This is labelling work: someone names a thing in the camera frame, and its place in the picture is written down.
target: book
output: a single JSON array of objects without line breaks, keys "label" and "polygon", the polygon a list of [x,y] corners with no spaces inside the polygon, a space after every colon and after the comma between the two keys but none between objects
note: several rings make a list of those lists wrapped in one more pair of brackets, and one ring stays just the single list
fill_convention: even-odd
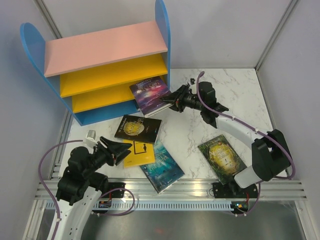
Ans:
[{"label": "book", "polygon": [[125,168],[153,164],[155,159],[154,146],[151,143],[140,141],[123,140],[126,144],[132,144],[129,148],[131,153],[123,160]]},{"label": "book", "polygon": [[153,149],[155,163],[141,165],[140,168],[159,194],[178,181],[185,173],[159,140],[156,141]]},{"label": "book", "polygon": [[172,106],[170,103],[159,100],[171,93],[159,76],[131,85],[130,90],[146,118]]},{"label": "book", "polygon": [[160,119],[124,115],[114,137],[154,144],[161,122]]},{"label": "book", "polygon": [[198,146],[219,181],[224,185],[247,166],[224,135],[219,135]]}]

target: purple book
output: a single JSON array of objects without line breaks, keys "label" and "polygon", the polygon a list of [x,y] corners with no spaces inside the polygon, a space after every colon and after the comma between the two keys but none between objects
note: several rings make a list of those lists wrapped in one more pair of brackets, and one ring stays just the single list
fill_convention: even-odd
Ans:
[{"label": "purple book", "polygon": [[172,104],[160,101],[159,98],[170,94],[167,85],[159,76],[147,78],[130,86],[131,92],[141,109],[143,115],[148,118]]}]

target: white marble table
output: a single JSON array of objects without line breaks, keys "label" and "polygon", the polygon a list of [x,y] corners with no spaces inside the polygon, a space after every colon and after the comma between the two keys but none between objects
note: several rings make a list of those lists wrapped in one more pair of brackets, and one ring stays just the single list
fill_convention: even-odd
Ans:
[{"label": "white marble table", "polygon": [[[212,82],[216,91],[217,101],[228,107],[239,118],[246,120],[254,127],[272,130],[267,107],[261,92],[258,78],[254,69],[171,69],[171,86],[173,92],[190,78],[197,78],[201,71],[205,71],[202,81]],[[175,161],[184,171],[186,179],[214,179],[215,173],[206,159],[198,150],[198,145],[220,134],[224,134],[235,151],[247,166],[251,165],[251,150],[242,142],[228,133],[222,132],[206,124],[197,110],[186,108],[183,113],[166,109],[152,118],[161,119],[159,139],[169,151]],[[115,132],[122,117],[79,126],[73,120],[68,140],[84,139],[89,130],[95,130],[97,137],[104,136],[113,141]],[[63,155],[59,176],[61,177],[73,148],[82,143],[69,143]],[[139,166],[124,168],[123,162],[119,166],[104,165],[99,173],[109,178],[146,178]]]}]

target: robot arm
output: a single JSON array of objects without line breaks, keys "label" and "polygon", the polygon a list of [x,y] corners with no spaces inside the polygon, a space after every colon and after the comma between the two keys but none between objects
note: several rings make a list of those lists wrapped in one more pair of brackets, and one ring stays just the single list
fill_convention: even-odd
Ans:
[{"label": "robot arm", "polygon": [[93,205],[111,187],[108,177],[96,170],[104,164],[118,165],[131,152],[131,146],[131,143],[114,142],[102,136],[93,153],[84,146],[71,151],[56,193],[59,218],[56,212],[48,240],[81,239]]},{"label": "robot arm", "polygon": [[[205,108],[197,94],[192,93],[194,86],[182,85],[177,91],[162,97],[161,100],[172,104],[170,108],[176,112],[182,113],[186,107],[199,110],[202,119],[207,124],[233,135],[251,149],[252,165],[234,176],[237,185],[247,188],[260,181],[269,181],[291,165],[288,158],[275,144],[257,134],[257,129],[253,131],[233,120],[236,116],[227,107],[217,102],[216,91],[210,82],[199,83],[201,99],[215,111],[233,116],[232,119]],[[289,153],[285,137],[279,130],[268,132],[259,129],[259,131],[276,140]]]}]

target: blue book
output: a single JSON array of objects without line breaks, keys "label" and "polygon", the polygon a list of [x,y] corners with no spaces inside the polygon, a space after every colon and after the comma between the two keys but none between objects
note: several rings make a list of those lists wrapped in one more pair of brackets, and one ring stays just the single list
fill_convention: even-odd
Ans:
[{"label": "blue book", "polygon": [[153,150],[155,163],[141,165],[140,168],[159,194],[178,181],[185,173],[159,140],[155,142]]}]

